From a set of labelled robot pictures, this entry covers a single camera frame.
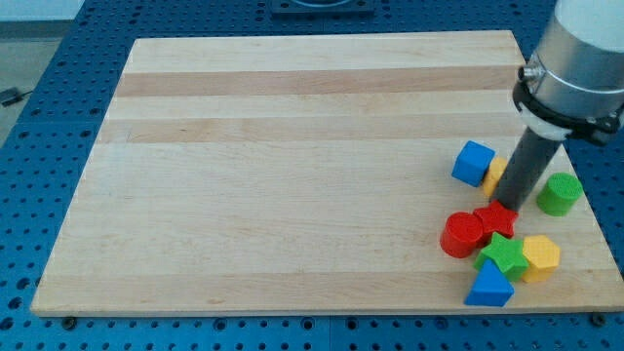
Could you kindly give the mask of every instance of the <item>wood grain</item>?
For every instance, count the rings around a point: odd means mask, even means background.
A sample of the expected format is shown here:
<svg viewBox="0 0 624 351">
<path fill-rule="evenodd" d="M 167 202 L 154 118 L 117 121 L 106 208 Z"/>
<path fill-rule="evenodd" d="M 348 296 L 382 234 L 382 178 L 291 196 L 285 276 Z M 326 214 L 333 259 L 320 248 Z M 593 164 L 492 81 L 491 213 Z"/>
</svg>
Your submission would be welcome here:
<svg viewBox="0 0 624 351">
<path fill-rule="evenodd" d="M 548 282 L 516 284 L 505 308 L 464 306 L 474 257 L 439 247 L 448 215 L 487 203 L 449 175 L 463 143 L 509 157 L 522 132 L 509 97 L 521 62 L 509 32 L 136 41 L 31 309 L 622 309 L 585 197 L 552 218 L 531 195 L 517 235 L 549 235 L 562 265 Z M 456 79 L 466 67 L 470 79 Z M 573 172 L 563 150 L 546 175 L 558 171 Z"/>
</svg>

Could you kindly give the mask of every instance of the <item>green cylinder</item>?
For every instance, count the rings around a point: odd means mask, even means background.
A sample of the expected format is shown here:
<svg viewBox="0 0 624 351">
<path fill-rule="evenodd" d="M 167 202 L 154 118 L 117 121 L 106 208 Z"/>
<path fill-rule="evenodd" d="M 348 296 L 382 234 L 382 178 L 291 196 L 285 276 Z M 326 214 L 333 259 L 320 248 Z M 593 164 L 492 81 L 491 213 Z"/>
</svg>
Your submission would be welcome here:
<svg viewBox="0 0 624 351">
<path fill-rule="evenodd" d="M 567 215 L 583 194 L 583 185 L 574 175 L 556 173 L 551 175 L 537 195 L 537 206 L 546 214 Z"/>
</svg>

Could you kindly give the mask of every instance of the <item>red block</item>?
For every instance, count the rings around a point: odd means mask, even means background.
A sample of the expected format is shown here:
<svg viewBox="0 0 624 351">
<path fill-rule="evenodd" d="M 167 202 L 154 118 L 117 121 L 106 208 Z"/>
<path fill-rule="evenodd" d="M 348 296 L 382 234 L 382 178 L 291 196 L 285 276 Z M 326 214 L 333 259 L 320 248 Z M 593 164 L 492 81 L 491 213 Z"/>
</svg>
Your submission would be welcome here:
<svg viewBox="0 0 624 351">
<path fill-rule="evenodd" d="M 493 232 L 507 239 L 514 236 L 514 222 L 518 213 L 506 209 L 497 200 L 490 202 L 487 207 L 474 210 L 473 214 L 481 220 L 484 227 L 483 241 L 478 245 L 480 248 L 489 243 Z"/>
<path fill-rule="evenodd" d="M 469 256 L 483 241 L 484 228 L 481 220 L 473 214 L 455 213 L 447 219 L 440 238 L 445 253 L 463 258 Z"/>
</svg>

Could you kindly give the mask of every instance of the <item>yellow block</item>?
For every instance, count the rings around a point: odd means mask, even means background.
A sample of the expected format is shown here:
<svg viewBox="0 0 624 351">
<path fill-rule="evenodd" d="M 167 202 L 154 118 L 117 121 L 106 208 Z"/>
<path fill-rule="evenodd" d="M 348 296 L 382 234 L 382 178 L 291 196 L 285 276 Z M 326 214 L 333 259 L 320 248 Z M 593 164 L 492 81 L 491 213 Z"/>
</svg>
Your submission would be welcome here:
<svg viewBox="0 0 624 351">
<path fill-rule="evenodd" d="M 528 261 L 528 269 L 522 279 L 527 283 L 547 280 L 561 261 L 561 249 L 546 235 L 526 237 L 523 254 Z"/>
<path fill-rule="evenodd" d="M 507 160 L 504 158 L 496 156 L 491 160 L 482 186 L 486 196 L 491 197 L 491 194 L 494 193 L 494 189 L 498 186 L 498 181 L 505 173 L 505 168 L 507 168 Z"/>
</svg>

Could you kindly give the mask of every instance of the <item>toy block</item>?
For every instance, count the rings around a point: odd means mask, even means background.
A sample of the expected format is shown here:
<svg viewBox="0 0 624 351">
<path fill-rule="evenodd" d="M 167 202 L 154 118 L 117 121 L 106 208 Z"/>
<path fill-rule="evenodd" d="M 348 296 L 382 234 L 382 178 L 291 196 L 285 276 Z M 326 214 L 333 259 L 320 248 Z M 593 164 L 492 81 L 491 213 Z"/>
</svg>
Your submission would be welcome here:
<svg viewBox="0 0 624 351">
<path fill-rule="evenodd" d="M 582 194 L 583 185 L 574 175 L 556 173 L 548 178 L 537 195 L 537 206 L 546 215 L 564 216 Z"/>
<path fill-rule="evenodd" d="M 502 307 L 514 294 L 514 287 L 490 260 L 486 259 L 464 303 Z"/>
<path fill-rule="evenodd" d="M 528 269 L 527 259 L 523 255 L 523 242 L 507 239 L 498 233 L 491 236 L 491 243 L 477 256 L 475 268 L 482 269 L 488 259 L 496 264 L 510 282 L 520 280 Z"/>
<path fill-rule="evenodd" d="M 489 243 L 491 235 L 496 232 L 507 239 L 514 236 L 514 223 L 518 219 L 518 213 L 506 209 L 497 200 L 487 207 L 476 209 L 473 214 L 477 216 L 484 226 L 484 236 L 478 247 L 482 248 Z"/>
<path fill-rule="evenodd" d="M 527 283 L 547 280 L 561 262 L 561 249 L 546 235 L 526 237 L 523 254 L 528 261 L 528 269 L 522 278 Z"/>
<path fill-rule="evenodd" d="M 494 157 L 489 163 L 481 188 L 488 198 L 490 198 L 494 190 L 496 190 L 498 181 L 503 177 L 506 168 L 507 160 L 499 156 Z"/>
<path fill-rule="evenodd" d="M 455 213 L 447 219 L 445 230 L 440 238 L 440 246 L 445 253 L 463 258 L 469 256 L 482 241 L 484 233 L 481 221 L 473 214 Z"/>
<path fill-rule="evenodd" d="M 457 155 L 451 175 L 478 187 L 493 157 L 494 150 L 470 140 Z"/>
</svg>

